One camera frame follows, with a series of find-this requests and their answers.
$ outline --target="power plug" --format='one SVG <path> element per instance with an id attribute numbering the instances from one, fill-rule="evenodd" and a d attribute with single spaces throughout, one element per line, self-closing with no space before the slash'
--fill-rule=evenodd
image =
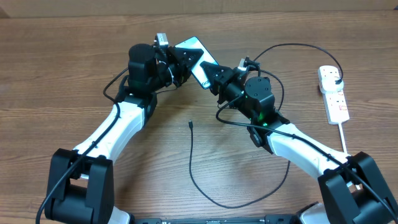
<path id="1" fill-rule="evenodd" d="M 336 81 L 340 79 L 338 69 L 331 65 L 324 65 L 318 69 L 319 87 L 322 93 L 340 91 L 344 88 L 344 81 L 339 84 Z"/>

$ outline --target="wooden table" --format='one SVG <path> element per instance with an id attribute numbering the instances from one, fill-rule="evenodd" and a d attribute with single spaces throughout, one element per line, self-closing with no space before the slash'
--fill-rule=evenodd
<path id="1" fill-rule="evenodd" d="M 127 51 L 166 32 L 171 44 L 193 35 L 217 61 L 235 67 L 274 44 L 329 50 L 345 72 L 351 154 L 373 156 L 398 197 L 398 12 L 291 12 L 196 16 L 115 16 L 0 20 L 0 223 L 32 223 L 45 196 L 52 154 L 73 149 L 107 117 L 103 87 L 127 65 Z M 281 47 L 259 60 L 286 89 L 282 114 L 309 136 L 341 150 L 327 123 L 317 69 L 324 53 Z M 280 99 L 280 86 L 271 79 Z M 110 90 L 115 94 L 116 87 Z M 217 96 L 191 78 L 159 95 L 145 129 L 114 168 L 116 205 L 136 217 L 259 217 L 292 213 L 321 201 L 316 180 L 292 165 L 280 190 L 254 205 L 223 209 L 203 197 L 188 173 L 194 122 L 193 175 L 204 192 L 240 205 L 270 192 L 287 161 L 256 148 L 245 128 L 217 122 Z M 227 119 L 245 119 L 229 110 Z"/>

